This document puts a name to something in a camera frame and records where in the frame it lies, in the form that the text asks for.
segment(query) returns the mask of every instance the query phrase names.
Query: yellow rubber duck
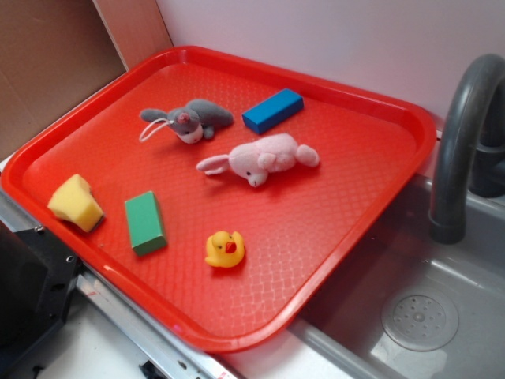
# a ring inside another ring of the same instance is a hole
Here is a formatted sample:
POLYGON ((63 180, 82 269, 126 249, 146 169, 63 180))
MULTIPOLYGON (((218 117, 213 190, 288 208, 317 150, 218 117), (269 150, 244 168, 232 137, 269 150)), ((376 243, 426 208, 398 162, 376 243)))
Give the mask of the yellow rubber duck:
POLYGON ((245 254, 244 239, 237 231, 218 231, 207 238, 205 261, 212 267, 230 268, 238 265, 245 254))

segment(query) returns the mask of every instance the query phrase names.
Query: white wall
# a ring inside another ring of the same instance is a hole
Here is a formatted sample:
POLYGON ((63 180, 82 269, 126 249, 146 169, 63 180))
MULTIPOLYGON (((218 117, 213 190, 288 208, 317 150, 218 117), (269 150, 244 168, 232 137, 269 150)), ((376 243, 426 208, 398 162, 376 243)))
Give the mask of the white wall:
POLYGON ((404 99, 440 126, 466 67, 505 57, 504 0, 158 0, 198 45, 404 99))

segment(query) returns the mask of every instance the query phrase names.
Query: faucet spout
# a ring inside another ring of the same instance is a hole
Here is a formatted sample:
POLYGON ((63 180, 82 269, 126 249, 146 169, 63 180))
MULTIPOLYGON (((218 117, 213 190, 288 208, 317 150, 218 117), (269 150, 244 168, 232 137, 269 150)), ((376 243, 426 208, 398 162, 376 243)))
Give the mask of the faucet spout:
POLYGON ((483 197, 505 194, 505 59, 496 54, 473 61, 452 100, 433 178, 432 239, 463 239, 468 189, 483 197))

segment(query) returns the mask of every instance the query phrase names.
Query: foam block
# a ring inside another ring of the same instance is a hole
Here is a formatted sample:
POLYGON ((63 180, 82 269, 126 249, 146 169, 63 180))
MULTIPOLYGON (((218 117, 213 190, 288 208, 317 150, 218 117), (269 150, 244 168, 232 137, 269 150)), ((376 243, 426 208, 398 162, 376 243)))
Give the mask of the foam block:
POLYGON ((166 246, 158 201, 152 191, 125 202, 132 248, 139 256, 166 246))
POLYGON ((79 174, 73 175, 53 193, 47 207, 59 219, 75 223, 83 231, 91 231, 103 217, 91 188, 79 174))
POLYGON ((290 89, 283 89, 242 114, 247 127, 258 134, 273 128, 304 107, 303 98, 290 89))

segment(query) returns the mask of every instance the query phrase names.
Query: sink drain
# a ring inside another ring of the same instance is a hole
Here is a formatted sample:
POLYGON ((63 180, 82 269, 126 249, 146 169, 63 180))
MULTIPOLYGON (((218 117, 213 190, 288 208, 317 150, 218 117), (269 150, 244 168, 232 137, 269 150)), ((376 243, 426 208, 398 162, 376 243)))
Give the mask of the sink drain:
POLYGON ((441 292, 409 287, 391 296, 382 311, 384 331, 400 346, 413 351, 438 349, 455 336, 458 311, 441 292))

